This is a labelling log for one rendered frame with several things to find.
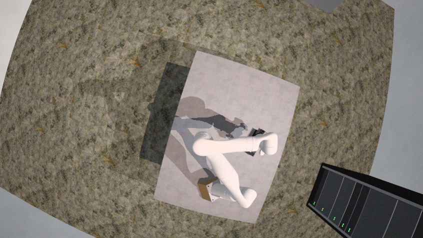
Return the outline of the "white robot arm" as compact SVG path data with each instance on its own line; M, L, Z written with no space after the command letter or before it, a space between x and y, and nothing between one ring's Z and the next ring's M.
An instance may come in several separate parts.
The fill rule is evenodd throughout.
M257 134L256 136L240 136L228 140L214 140L205 132L198 132L193 139L192 150L199 156L206 156L219 180L211 188L211 195L237 202L241 207L248 208L257 196L255 190L239 186L239 177L235 169L223 155L232 152L255 152L260 147L259 154L273 155L277 152L278 136L274 132Z

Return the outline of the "dark grey power strip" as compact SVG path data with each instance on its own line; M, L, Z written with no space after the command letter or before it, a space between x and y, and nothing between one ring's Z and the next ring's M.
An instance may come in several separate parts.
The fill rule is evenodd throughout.
M262 132L262 129L260 131L256 129L255 132L253 133L252 137L259 132ZM248 153L251 156L254 156L255 153L256 153L256 151L245 151L245 152Z

